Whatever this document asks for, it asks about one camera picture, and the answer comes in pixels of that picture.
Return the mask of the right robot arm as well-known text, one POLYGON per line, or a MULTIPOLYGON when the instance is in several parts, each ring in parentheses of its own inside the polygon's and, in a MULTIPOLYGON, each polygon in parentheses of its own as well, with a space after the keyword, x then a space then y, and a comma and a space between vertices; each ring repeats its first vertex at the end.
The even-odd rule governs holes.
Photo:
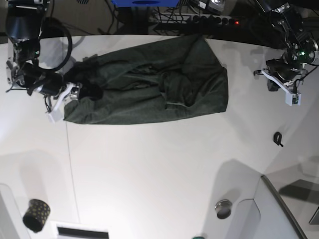
POLYGON ((5 19, 8 37, 7 81, 10 91, 22 90, 28 95, 37 92, 44 97, 48 114, 58 111, 66 99, 72 101, 89 98, 99 100, 103 91, 88 81, 67 81, 60 70, 68 63, 73 50, 69 30, 47 11, 54 11, 52 0, 9 0, 5 19), (67 52, 56 67, 47 69, 39 65, 40 41, 49 29, 63 33, 67 38, 67 52))

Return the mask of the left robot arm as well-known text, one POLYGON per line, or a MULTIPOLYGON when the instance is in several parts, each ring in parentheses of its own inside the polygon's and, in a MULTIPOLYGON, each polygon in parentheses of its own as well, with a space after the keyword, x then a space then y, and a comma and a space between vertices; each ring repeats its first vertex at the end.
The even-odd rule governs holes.
POLYGON ((257 6, 269 16, 273 28, 281 34, 285 50, 279 59, 266 61, 270 92, 280 84, 297 93, 299 84, 318 67, 319 44, 304 29, 302 16, 287 0, 256 0, 257 6))

